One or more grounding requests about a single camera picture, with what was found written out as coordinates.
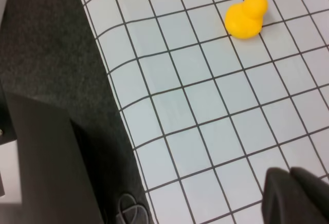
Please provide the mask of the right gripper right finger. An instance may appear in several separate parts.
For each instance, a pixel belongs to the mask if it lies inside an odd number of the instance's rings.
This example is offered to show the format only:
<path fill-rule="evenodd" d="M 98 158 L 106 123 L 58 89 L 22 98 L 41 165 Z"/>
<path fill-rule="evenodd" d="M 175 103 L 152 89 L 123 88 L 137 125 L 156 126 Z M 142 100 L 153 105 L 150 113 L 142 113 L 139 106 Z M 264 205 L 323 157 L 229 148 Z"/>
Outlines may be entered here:
<path fill-rule="evenodd" d="M 301 167 L 292 167 L 290 174 L 328 222 L 328 183 Z"/>

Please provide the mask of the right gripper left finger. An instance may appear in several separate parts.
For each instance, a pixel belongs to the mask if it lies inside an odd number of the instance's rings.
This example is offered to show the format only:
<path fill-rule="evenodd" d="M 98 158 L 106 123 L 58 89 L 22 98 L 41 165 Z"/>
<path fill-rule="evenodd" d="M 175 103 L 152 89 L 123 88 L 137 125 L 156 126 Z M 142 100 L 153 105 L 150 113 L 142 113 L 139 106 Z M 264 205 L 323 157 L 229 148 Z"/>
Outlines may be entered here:
<path fill-rule="evenodd" d="M 272 167 L 266 172 L 262 215 L 264 223 L 305 223 L 306 195 L 285 170 Z"/>

